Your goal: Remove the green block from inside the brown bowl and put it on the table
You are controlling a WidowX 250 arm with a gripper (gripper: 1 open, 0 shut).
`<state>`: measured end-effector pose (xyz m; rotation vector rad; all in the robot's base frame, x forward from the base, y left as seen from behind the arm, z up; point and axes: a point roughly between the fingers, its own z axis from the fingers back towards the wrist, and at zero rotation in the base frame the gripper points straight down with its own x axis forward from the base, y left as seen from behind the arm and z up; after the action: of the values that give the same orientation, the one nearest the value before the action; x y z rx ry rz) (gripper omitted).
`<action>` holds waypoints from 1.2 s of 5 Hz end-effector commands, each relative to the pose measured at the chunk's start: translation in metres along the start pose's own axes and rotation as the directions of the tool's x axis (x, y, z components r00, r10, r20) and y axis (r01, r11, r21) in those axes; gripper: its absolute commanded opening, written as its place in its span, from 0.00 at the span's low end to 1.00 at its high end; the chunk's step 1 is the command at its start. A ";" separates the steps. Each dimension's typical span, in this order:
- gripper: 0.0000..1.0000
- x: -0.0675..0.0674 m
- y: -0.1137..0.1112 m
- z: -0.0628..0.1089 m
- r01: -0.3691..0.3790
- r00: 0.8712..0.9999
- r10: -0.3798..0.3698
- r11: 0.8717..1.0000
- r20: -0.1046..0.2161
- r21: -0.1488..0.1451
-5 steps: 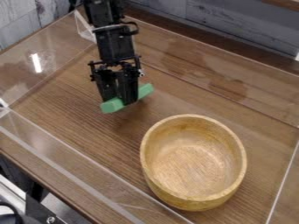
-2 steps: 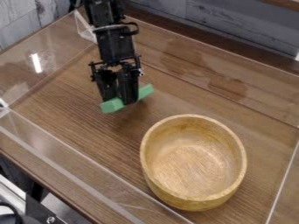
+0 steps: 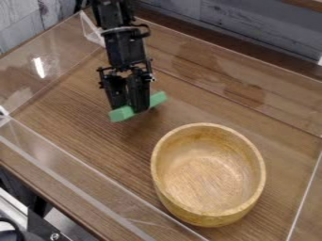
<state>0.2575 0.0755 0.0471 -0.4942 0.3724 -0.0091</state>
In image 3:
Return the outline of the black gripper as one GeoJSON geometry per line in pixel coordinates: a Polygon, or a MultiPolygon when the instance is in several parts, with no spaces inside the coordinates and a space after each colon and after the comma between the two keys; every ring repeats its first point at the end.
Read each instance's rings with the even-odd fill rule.
{"type": "Polygon", "coordinates": [[[119,72],[131,72],[127,87],[129,105],[135,113],[149,107],[149,83],[153,81],[151,58],[145,54],[144,39],[151,36],[147,25],[128,25],[100,33],[109,61],[108,67],[100,67],[99,87],[104,88],[109,105],[117,109],[127,105],[125,80],[119,72]]]}

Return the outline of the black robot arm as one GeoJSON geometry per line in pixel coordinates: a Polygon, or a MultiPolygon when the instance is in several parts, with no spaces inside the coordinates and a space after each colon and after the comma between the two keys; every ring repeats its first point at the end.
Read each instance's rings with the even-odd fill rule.
{"type": "Polygon", "coordinates": [[[143,39],[151,36],[147,24],[136,20],[129,0],[87,0],[96,27],[101,29],[108,67],[96,69],[99,87],[104,89],[113,110],[129,106],[135,113],[149,107],[149,83],[153,81],[151,58],[143,39]]]}

